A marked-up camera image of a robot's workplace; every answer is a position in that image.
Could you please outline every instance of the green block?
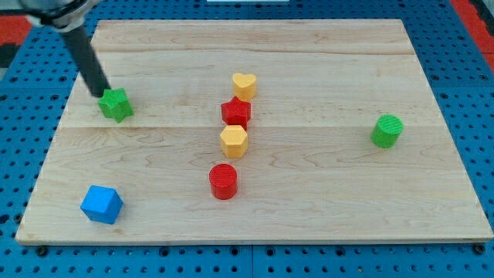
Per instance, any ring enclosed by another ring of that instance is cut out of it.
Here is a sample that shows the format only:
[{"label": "green block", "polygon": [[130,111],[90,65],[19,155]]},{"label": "green block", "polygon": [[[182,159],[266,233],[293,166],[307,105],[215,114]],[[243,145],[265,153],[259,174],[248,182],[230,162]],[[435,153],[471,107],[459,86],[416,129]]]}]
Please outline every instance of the green block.
[{"label": "green block", "polygon": [[103,115],[113,118],[120,123],[125,117],[134,115],[129,99],[123,88],[109,90],[105,89],[103,97],[98,101]]},{"label": "green block", "polygon": [[403,131],[403,123],[393,115],[385,114],[379,117],[370,139],[378,147],[393,147]]}]

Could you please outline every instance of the blue cube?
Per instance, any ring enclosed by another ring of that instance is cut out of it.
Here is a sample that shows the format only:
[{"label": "blue cube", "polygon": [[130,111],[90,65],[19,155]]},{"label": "blue cube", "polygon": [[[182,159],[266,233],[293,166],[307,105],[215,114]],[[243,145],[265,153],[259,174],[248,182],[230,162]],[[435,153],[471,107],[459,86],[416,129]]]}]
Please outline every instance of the blue cube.
[{"label": "blue cube", "polygon": [[92,221],[114,224],[123,204],[115,189],[91,185],[80,209]]}]

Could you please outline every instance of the yellow block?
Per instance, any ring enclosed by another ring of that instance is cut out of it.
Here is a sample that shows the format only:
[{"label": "yellow block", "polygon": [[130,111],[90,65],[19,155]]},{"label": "yellow block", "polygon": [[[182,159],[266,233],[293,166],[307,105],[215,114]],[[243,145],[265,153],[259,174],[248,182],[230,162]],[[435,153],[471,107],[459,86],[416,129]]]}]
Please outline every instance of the yellow block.
[{"label": "yellow block", "polygon": [[255,96],[257,79],[253,74],[236,73],[232,77],[233,94],[242,101],[249,101]]},{"label": "yellow block", "polygon": [[241,125],[228,125],[219,135],[227,158],[241,158],[247,151],[249,136]]}]

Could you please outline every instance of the green cylinder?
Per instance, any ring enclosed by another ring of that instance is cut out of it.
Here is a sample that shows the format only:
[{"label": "green cylinder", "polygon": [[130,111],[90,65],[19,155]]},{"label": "green cylinder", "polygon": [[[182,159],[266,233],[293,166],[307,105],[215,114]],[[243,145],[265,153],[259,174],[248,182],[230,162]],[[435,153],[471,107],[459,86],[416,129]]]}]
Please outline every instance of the green cylinder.
[{"label": "green cylinder", "polygon": [[403,123],[401,120],[394,115],[385,114],[377,120],[370,139],[378,147],[393,147],[402,131]]}]

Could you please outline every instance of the toy block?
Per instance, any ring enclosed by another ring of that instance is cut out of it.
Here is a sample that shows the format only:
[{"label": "toy block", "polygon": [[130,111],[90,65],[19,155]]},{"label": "toy block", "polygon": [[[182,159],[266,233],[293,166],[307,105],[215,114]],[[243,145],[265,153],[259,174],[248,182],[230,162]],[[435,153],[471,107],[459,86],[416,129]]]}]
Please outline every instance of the toy block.
[{"label": "toy block", "polygon": [[211,193],[220,200],[227,200],[237,193],[237,171],[230,164],[218,164],[209,172]]},{"label": "toy block", "polygon": [[80,209],[92,221],[114,224],[123,204],[115,189],[91,185]]},{"label": "toy block", "polygon": [[379,117],[370,138],[378,147],[393,147],[403,131],[403,123],[393,115],[385,114]]},{"label": "toy block", "polygon": [[255,96],[257,87],[257,79],[255,75],[245,75],[242,73],[235,73],[232,77],[233,80],[233,94],[242,101],[249,101]]},{"label": "toy block", "polygon": [[228,125],[219,135],[227,158],[241,158],[247,151],[249,136],[239,125]]},{"label": "toy block", "polygon": [[247,122],[250,120],[250,103],[233,97],[227,103],[222,104],[223,121],[228,125],[241,125],[247,131]]},{"label": "toy block", "polygon": [[129,99],[123,88],[109,90],[105,89],[103,97],[98,101],[103,115],[107,118],[113,118],[120,123],[125,117],[134,114],[130,106]]}]

